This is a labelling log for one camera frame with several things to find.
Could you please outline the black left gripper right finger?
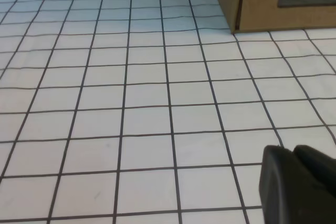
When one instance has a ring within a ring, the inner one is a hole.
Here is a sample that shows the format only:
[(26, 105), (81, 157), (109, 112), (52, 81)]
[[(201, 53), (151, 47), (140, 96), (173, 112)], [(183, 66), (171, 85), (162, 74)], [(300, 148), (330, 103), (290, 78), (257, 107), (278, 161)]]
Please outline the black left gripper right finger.
[(293, 153), (313, 177), (335, 195), (335, 159), (308, 145), (297, 145)]

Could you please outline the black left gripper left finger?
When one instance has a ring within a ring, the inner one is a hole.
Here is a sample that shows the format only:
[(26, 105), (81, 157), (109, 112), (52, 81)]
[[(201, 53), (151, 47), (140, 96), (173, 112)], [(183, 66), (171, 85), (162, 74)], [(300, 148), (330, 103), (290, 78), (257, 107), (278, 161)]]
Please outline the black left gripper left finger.
[(259, 195), (265, 223), (335, 223), (335, 195), (284, 147), (264, 149)]

